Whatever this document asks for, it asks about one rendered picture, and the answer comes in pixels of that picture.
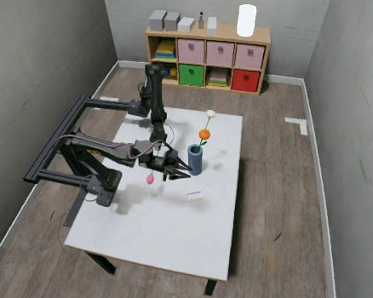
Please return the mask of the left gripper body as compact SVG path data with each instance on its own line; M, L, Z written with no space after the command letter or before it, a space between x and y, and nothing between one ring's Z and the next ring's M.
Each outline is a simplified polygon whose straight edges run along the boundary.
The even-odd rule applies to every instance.
M167 137L168 137L168 134L166 134L166 138L165 138L163 141L166 142ZM154 132L152 131L152 132L151 132L151 135L150 135L150 137L149 137L149 141L150 141L151 143L154 143L156 140L157 140L157 139L156 139L156 136L155 136ZM162 142L158 142L158 143L156 143L153 147L159 147L159 146L161 146L161 144L162 144Z

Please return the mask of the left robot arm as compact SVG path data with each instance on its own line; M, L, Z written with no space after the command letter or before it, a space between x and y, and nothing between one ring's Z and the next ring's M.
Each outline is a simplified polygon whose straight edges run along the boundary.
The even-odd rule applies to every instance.
M141 103L136 113L146 115L151 107L150 120L152 123L152 130L154 131L157 140L164 140L166 138L166 134L164 132L163 120L165 121L165 119L167 119L167 112L164 109L162 100L162 81L163 76L166 76L166 70L161 64L159 72L159 67L160 64L145 65L146 81L141 87ZM160 117L159 111L162 118Z

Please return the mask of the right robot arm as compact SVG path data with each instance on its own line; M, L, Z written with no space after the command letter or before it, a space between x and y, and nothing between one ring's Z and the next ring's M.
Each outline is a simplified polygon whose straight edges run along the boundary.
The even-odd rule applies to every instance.
M101 183L101 189L96 202L109 205L122 172L120 170L107 168L91 153L108 158L113 162L132 169L135 166L137 158L129 158L129 150L126 145L112 147L120 145L123 142L108 142L87 136L81 132L81 129L78 126L74 126L71 133L72 134L70 135L74 136L74 138L68 137L68 139L66 139L66 142L61 149L61 154L66 158L77 160L96 176L98 181ZM152 145L152 143L149 140L136 140L134 144L128 143L128 145L131 157L134 158L143 153ZM150 169L152 161L155 162L155 159L153 158L152 147L149 151L138 157L138 166Z

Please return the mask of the pink tulip with green stem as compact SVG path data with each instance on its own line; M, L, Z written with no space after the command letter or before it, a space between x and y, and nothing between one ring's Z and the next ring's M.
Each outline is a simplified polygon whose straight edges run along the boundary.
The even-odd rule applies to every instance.
M153 171L152 171L153 172ZM154 182L154 176L153 176L153 173L151 172L151 174L149 174L149 176L147 176L146 178L146 182L148 185L151 185L153 182Z

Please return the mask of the blue-grey hollow cylinder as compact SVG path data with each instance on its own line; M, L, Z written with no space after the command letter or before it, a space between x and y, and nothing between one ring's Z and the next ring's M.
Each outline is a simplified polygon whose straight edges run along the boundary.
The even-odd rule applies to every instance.
M203 148L198 144L190 145L187 149L188 166L193 171L188 171L190 175L197 176L202 172ZM198 153L197 153L198 152Z

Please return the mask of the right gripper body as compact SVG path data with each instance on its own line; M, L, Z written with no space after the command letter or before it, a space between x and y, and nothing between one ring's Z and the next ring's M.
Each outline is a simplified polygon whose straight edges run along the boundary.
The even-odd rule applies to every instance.
M171 150L168 150L165 152L163 158L155 155L154 156L155 162L152 161L151 163L151 168L150 168L151 170L164 173L163 175L164 182L166 182L167 175L169 175L169 180L170 180L172 169L174 168L174 165L175 165L175 161L173 161L172 163L169 163L168 161L166 161L169 159L170 154L171 154Z

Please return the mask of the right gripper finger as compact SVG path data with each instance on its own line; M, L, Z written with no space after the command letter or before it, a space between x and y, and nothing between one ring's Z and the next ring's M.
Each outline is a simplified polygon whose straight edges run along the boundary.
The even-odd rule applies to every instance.
M171 176L170 176L171 181L178 180L178 179L184 179L184 178L191 178L191 176L184 173L184 172L181 172L177 169L172 169L172 173L171 173Z
M192 168L189 167L188 165L186 165L179 157L177 157L176 160L175 160L174 169L181 169L181 170L186 170L186 171L192 171Z

